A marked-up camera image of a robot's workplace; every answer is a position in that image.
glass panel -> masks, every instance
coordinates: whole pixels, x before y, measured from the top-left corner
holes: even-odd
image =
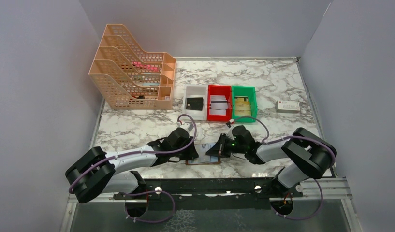
[[[305,217],[313,213],[319,201],[294,201],[290,216]],[[324,200],[320,213],[305,221],[290,221],[274,215],[271,210],[178,210],[168,222],[161,224],[134,223],[126,220],[123,203],[86,203],[76,208],[72,230],[82,231],[131,231],[131,232],[349,232],[341,200]],[[161,219],[169,212],[146,212],[143,219]]]

plastic bin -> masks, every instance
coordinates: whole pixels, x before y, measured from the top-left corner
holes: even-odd
[[[210,95],[226,96],[228,102],[228,109],[226,115],[210,115]],[[232,87],[231,86],[216,86],[209,85],[207,89],[207,120],[208,121],[222,121],[226,122],[232,118],[233,103],[232,103]]]
[[[168,78],[161,79],[158,87],[139,86],[111,60],[94,60],[89,75],[112,109],[173,107],[173,81]]]
[[[165,64],[154,64],[156,65],[156,71],[154,72],[147,72],[148,70],[146,69],[140,69],[139,71],[139,69],[134,67],[116,47],[99,47],[96,52],[95,59],[112,60],[135,83],[159,83],[161,74],[171,80],[174,79],[175,75],[173,69]]]
[[[256,100],[256,88],[248,86],[232,86],[232,99],[233,99],[233,115],[232,118],[238,118],[239,116],[234,115],[234,97],[235,96],[245,96],[249,98],[251,106],[251,116],[257,117],[257,100]],[[242,118],[236,122],[255,122],[256,120],[251,118]]]
[[[135,40],[129,30],[123,24],[107,24],[104,35],[119,35],[126,42],[132,51],[143,62],[160,62],[166,63],[171,68],[175,69],[176,59],[166,52],[147,52],[141,48],[139,43]]]
[[[186,109],[187,98],[203,98],[203,109]],[[190,115],[194,120],[205,121],[207,119],[207,85],[185,85],[183,97],[183,113]]]

screw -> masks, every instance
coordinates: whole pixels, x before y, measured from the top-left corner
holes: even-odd
[[[157,186],[156,188],[155,188],[155,191],[161,191],[162,189],[159,187],[159,186]]]
[[[254,187],[254,191],[257,192],[257,193],[260,193],[261,192],[261,186],[256,185],[256,187]]]
[[[297,192],[302,192],[303,187],[301,185],[297,185],[297,186],[295,186],[295,190],[297,190]]]

white storage bin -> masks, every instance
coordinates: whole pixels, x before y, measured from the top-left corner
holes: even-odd
[[[185,84],[183,96],[183,113],[192,116],[194,120],[205,121],[207,119],[207,88],[208,85]],[[186,109],[186,98],[203,98],[203,110]]]

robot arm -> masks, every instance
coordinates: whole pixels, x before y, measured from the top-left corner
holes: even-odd
[[[149,142],[140,148],[121,152],[106,153],[100,147],[94,147],[66,171],[65,176],[71,184],[70,189],[80,203],[89,202],[101,193],[136,192],[143,180],[140,176],[126,171],[167,163],[172,157],[180,160],[193,160],[198,157],[193,142],[186,149],[170,153],[192,141],[190,132],[193,128],[193,124],[184,123],[165,138]]]
[[[290,158],[294,163],[277,174],[270,189],[279,193],[308,178],[320,179],[337,154],[333,146],[304,128],[298,128],[292,136],[262,144],[256,142],[243,125],[231,127],[227,134],[221,134],[217,143],[206,152],[219,157],[230,157],[231,153],[243,153],[253,164]]]

